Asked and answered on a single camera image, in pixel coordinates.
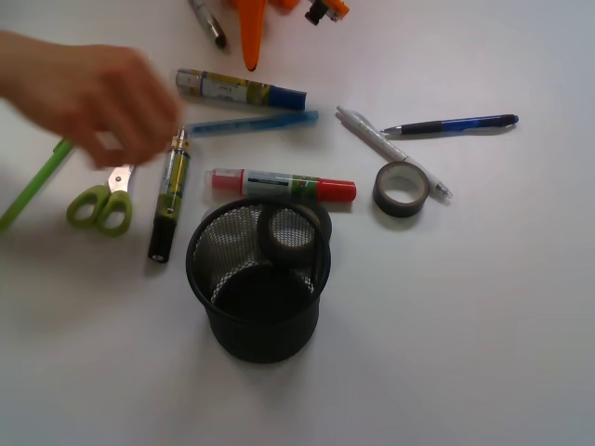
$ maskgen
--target orange toy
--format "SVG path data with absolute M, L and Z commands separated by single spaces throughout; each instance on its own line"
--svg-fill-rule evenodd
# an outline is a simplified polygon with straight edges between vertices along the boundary
M 260 55 L 260 37 L 262 35 L 262 20 L 267 0 L 230 0 L 238 8 L 240 27 L 242 29 L 242 50 L 244 52 L 245 67 L 253 72 L 258 65 Z M 285 9 L 293 9 L 299 0 L 270 0 L 273 5 Z M 317 25 L 320 19 L 327 15 L 332 21 L 343 19 L 350 9 L 341 0 L 310 0 L 312 7 L 306 18 Z

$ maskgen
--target scissor handle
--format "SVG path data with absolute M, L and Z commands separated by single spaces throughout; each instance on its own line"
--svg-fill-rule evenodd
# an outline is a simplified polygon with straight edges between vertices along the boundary
M 124 220 L 115 228 L 108 228 L 105 226 L 105 222 L 114 212 L 124 213 Z M 117 190 L 108 199 L 99 217 L 97 219 L 97 227 L 101 233 L 110 237 L 118 237 L 124 234 L 130 227 L 130 221 L 132 220 L 132 203 L 130 202 L 130 195 L 128 192 L 123 190 Z
M 85 190 L 76 197 L 68 209 L 66 209 L 66 219 L 75 228 L 90 228 L 97 221 L 103 206 L 110 198 L 110 190 L 107 186 L 98 185 Z M 86 205 L 93 205 L 93 212 L 86 218 L 77 218 L 78 211 Z

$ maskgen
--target scissor blade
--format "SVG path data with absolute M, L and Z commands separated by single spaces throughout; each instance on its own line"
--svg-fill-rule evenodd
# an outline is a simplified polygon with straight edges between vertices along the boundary
M 128 191 L 128 182 L 130 181 L 130 177 L 132 177 L 134 168 L 135 166 L 132 164 L 124 164 L 112 170 L 112 174 L 108 179 L 108 187 L 111 193 L 118 190 Z

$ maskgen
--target red marker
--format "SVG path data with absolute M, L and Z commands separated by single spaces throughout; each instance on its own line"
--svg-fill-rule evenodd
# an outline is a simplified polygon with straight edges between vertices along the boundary
M 290 195 L 319 202 L 352 202 L 357 194 L 353 181 L 245 169 L 215 169 L 211 183 L 213 189 L 240 195 Z

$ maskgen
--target white pen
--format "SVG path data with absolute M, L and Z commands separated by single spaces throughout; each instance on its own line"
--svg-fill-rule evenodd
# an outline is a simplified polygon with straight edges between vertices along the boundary
M 360 113 L 357 111 L 344 109 L 340 106 L 337 107 L 337 110 L 340 118 L 344 119 L 345 122 L 351 125 L 351 127 L 353 127 L 353 129 L 357 131 L 358 134 L 360 134 L 366 141 L 386 153 L 391 159 L 394 161 L 406 162 L 419 167 L 424 172 L 424 174 L 426 174 L 426 177 L 428 177 L 430 190 L 432 192 L 438 193 L 439 195 L 448 198 L 453 196 L 453 193 L 446 186 L 444 186 L 444 184 L 437 177 L 432 175 L 428 169 L 426 169 L 416 160 L 397 149 L 392 143 L 390 143 L 390 141 L 384 138 L 384 136 L 378 130 L 376 130 L 374 126 L 371 125 L 370 122 Z

